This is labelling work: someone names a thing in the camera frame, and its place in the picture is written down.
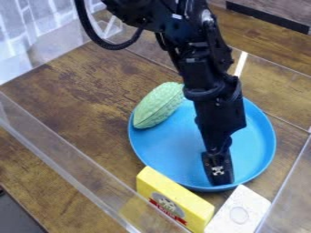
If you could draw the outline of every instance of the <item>blue plate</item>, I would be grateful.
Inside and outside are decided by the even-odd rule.
[[[256,178],[274,159],[276,134],[263,111],[246,98],[244,107],[248,126],[232,135],[234,184],[210,184],[200,158],[206,148],[195,123],[194,103],[188,100],[156,127],[136,129],[131,116],[130,142],[142,162],[195,191],[223,191]]]

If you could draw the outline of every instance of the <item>yellow box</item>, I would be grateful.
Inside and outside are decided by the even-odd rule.
[[[138,192],[192,232],[204,232],[215,207],[210,202],[146,167],[136,177]]]

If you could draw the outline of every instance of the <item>transparent plastic wall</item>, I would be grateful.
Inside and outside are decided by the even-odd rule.
[[[311,232],[311,137],[258,232]]]
[[[188,232],[1,92],[0,127],[128,232]]]

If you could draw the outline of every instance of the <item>label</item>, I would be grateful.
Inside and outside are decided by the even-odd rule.
[[[152,193],[150,202],[164,212],[171,218],[187,226],[187,221],[184,220],[184,213],[178,204],[170,200],[164,195],[159,193]]]

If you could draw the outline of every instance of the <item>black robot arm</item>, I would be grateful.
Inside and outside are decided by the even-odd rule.
[[[212,185],[234,182],[231,135],[246,126],[239,79],[227,74],[232,65],[231,48],[223,41],[216,16],[206,0],[101,0],[122,21],[138,27],[134,37],[120,45],[101,41],[88,21],[83,0],[76,10],[91,39],[105,49],[130,46],[143,29],[155,32],[183,77],[184,96],[195,103],[196,124],[207,151],[203,167]]]

